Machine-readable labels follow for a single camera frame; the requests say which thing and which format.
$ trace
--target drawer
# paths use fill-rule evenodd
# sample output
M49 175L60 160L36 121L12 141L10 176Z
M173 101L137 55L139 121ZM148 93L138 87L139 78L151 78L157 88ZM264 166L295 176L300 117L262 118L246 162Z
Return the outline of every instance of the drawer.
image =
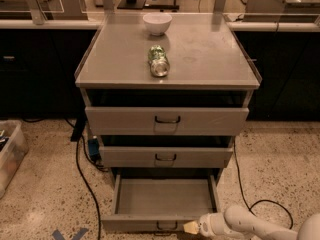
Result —
M183 224L219 211L214 172L206 169L121 169L106 231L183 231Z
M232 152L232 148L100 148L106 167L224 168Z
M92 133L126 135L238 135L247 108L87 107Z

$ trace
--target open drawer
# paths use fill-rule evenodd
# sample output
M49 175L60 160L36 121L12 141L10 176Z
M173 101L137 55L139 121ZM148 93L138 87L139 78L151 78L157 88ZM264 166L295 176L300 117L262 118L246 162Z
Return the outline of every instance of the open drawer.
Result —
M183 231L183 224L219 211L215 175L208 169L118 171L106 231Z

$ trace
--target drawer handle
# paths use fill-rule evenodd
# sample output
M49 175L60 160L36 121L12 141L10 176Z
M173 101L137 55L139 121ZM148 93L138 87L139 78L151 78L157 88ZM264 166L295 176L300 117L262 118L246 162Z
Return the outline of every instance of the drawer handle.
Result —
M173 158L159 158L156 154L156 160L158 161L175 161L177 159L177 154L174 154Z
M181 121L181 117L178 116L177 120L174 121L162 121L159 120L157 116L155 116L154 120L159 124L178 124Z
M159 221L157 221L157 229L162 230L162 231L171 231L171 230L176 230L178 228L178 222L176 221L176 224L172 228L162 228L159 225Z

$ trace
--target bowl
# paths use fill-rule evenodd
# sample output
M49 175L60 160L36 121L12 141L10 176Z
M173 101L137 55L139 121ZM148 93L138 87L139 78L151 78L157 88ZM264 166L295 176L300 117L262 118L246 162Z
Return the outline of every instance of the bowl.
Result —
M152 12L145 14L143 21L151 35L161 36L168 30L172 16L169 13Z

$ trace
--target terrazzo floor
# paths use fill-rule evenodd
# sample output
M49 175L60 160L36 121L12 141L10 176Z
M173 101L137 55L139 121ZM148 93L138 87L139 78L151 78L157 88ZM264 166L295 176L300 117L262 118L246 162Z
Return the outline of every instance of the terrazzo floor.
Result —
M78 239L97 239L97 212L77 170L77 144L70 142L72 130L65 120L23 122L30 150L0 199L0 239L73 239L81 232L83 236ZM319 150L320 122L248 121L236 138L236 154L249 205L260 199L281 203L292 214L293 229L298 230L304 220L320 212ZM88 163L82 146L80 167L101 214L110 214L113 189L109 174ZM244 205L234 155L222 173L217 192L222 210L231 204ZM268 221L285 227L290 224L287 214L274 204L261 203L254 211ZM60 238L52 235L57 231ZM204 238L184 233L106 234L103 230L101 239Z

